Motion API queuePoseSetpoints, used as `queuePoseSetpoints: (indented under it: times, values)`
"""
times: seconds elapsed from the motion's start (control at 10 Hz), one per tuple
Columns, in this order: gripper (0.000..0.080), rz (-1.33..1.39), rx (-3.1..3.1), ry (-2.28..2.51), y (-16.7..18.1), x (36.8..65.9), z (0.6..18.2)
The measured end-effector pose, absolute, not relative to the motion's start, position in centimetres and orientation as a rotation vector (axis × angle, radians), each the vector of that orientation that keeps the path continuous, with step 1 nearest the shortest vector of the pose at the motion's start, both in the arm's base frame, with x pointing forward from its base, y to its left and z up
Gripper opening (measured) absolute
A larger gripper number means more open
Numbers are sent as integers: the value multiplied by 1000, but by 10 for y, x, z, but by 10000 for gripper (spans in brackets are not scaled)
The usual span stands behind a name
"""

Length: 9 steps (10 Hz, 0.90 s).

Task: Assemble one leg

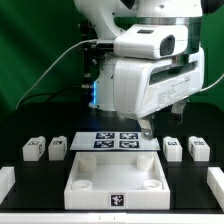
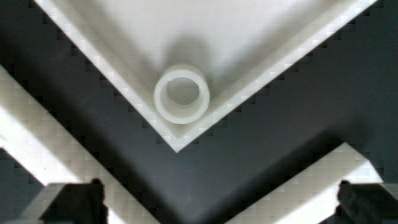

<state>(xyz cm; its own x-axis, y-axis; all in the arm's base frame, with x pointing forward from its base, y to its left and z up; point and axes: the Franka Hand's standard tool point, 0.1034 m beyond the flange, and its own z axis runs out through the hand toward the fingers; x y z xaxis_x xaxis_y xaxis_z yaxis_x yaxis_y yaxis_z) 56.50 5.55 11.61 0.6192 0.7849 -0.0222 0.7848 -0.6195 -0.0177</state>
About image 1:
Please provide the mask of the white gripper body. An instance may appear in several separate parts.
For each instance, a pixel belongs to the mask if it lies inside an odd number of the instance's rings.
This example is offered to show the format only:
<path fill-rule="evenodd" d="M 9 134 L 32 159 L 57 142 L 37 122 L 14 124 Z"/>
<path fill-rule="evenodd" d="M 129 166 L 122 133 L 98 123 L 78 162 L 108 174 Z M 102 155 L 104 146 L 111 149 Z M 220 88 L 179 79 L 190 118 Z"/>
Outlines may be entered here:
<path fill-rule="evenodd" d="M 114 107 L 138 120 L 198 92 L 204 81 L 202 48 L 177 65 L 169 59 L 121 58 L 114 71 Z"/>

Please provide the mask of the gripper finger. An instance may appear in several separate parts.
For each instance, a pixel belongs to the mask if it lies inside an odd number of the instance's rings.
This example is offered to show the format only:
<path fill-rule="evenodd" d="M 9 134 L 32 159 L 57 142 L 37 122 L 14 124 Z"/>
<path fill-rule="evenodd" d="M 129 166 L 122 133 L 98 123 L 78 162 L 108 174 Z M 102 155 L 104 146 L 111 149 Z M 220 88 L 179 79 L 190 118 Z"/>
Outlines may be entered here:
<path fill-rule="evenodd" d="M 154 136 L 153 116 L 148 115 L 138 120 L 141 135 L 146 140 L 152 140 Z"/>
<path fill-rule="evenodd" d="M 183 120 L 183 113 L 187 100 L 182 99 L 172 105 L 170 119 L 173 125 L 180 125 Z"/>

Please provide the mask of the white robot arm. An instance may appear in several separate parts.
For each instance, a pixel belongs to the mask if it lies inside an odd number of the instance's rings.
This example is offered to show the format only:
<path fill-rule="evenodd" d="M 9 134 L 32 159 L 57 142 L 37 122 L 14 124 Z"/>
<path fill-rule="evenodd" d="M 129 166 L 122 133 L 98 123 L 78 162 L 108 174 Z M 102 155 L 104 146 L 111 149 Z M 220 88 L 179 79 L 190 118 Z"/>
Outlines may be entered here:
<path fill-rule="evenodd" d="M 101 64 L 90 106 L 136 120 L 151 139 L 152 115 L 168 106 L 180 120 L 204 81 L 201 19 L 224 0 L 74 0 L 97 39 L 88 53 Z"/>

